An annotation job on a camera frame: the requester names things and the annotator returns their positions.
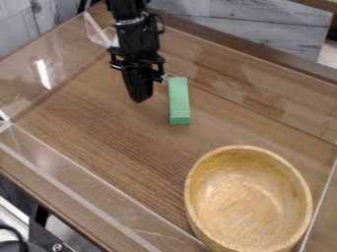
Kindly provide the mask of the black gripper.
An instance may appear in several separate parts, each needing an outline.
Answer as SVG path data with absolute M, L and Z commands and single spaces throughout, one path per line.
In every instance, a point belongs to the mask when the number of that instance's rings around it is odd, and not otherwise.
M 119 45 L 108 47 L 111 66 L 123 71 L 128 96 L 140 103 L 153 96 L 153 81 L 166 81 L 166 60 L 158 54 L 159 35 L 165 30 L 158 28 L 157 16 L 118 21 L 115 28 Z

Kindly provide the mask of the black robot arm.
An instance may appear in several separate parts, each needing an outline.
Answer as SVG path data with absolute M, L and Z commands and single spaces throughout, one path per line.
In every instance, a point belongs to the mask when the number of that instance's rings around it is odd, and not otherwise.
M 147 12 L 150 0 L 107 0 L 112 12 L 118 45 L 108 47 L 111 67 L 122 71 L 126 90 L 135 102 L 153 96 L 153 83 L 165 82 L 165 58 L 158 54 L 159 15 Z

